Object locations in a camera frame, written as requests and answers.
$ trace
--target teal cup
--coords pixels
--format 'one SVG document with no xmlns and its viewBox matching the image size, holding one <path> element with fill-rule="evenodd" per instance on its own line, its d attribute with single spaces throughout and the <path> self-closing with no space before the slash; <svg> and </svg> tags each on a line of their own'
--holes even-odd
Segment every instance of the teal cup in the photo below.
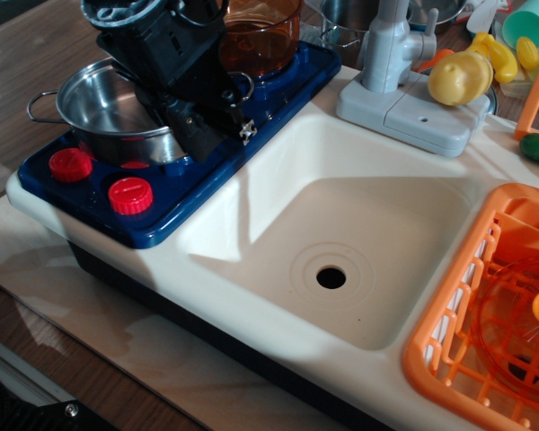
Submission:
<svg viewBox="0 0 539 431">
<path fill-rule="evenodd" d="M 527 36 L 539 47 L 539 0 L 527 0 L 503 24 L 503 39 L 515 48 L 521 36 Z"/>
</svg>

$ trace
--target yellow toy food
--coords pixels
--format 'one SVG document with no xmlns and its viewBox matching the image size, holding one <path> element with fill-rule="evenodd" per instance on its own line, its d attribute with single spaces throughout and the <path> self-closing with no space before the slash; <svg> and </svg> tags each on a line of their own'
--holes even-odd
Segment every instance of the yellow toy food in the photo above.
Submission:
<svg viewBox="0 0 539 431">
<path fill-rule="evenodd" d="M 539 66 L 539 49 L 527 36 L 517 39 L 517 59 L 527 71 L 534 71 Z"/>
<path fill-rule="evenodd" d="M 498 83 L 508 84 L 517 76 L 517 59 L 509 48 L 501 45 L 490 34 L 482 31 L 477 33 L 467 51 L 479 52 L 489 59 Z"/>
<path fill-rule="evenodd" d="M 448 106 L 465 105 L 485 94 L 493 81 L 490 62 L 472 51 L 456 52 L 431 71 L 429 94 Z"/>
</svg>

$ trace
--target drain hole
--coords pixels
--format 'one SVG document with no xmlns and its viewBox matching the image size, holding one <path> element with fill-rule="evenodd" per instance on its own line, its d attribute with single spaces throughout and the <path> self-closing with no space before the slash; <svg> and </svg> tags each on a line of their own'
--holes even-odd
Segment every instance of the drain hole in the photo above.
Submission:
<svg viewBox="0 0 539 431">
<path fill-rule="evenodd" d="M 317 273 L 317 282 L 326 289 L 339 289 L 345 284 L 345 274 L 336 267 L 326 267 Z"/>
</svg>

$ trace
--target faucet handle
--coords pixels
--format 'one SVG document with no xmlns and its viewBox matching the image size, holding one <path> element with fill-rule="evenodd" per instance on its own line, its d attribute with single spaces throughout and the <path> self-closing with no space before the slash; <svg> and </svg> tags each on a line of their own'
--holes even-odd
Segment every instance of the faucet handle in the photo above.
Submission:
<svg viewBox="0 0 539 431">
<path fill-rule="evenodd" d="M 425 32 L 424 32 L 426 36 L 433 36 L 435 34 L 435 28 L 437 26 L 438 16 L 439 16 L 439 11 L 435 7 L 429 10 L 428 23 L 425 26 Z"/>
</svg>

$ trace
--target toy faucet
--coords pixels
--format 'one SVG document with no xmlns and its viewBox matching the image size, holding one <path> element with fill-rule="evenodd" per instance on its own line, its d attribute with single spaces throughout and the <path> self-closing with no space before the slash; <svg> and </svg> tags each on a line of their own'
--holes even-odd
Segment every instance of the toy faucet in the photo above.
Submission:
<svg viewBox="0 0 539 431">
<path fill-rule="evenodd" d="M 414 60 L 430 60 L 437 50 L 437 9 L 429 11 L 425 32 L 410 32 L 408 0 L 379 2 L 369 26 L 361 84 L 371 92 L 394 92 L 408 78 Z"/>
<path fill-rule="evenodd" d="M 363 70 L 341 90 L 336 112 L 361 127 L 431 153 L 457 157 L 490 102 L 483 95 L 467 105 L 449 107 L 431 97 L 428 77 L 411 71 L 411 63 L 435 56 L 438 11 L 429 12 L 425 32 L 411 32 L 408 3 L 379 2 L 369 26 Z"/>
</svg>

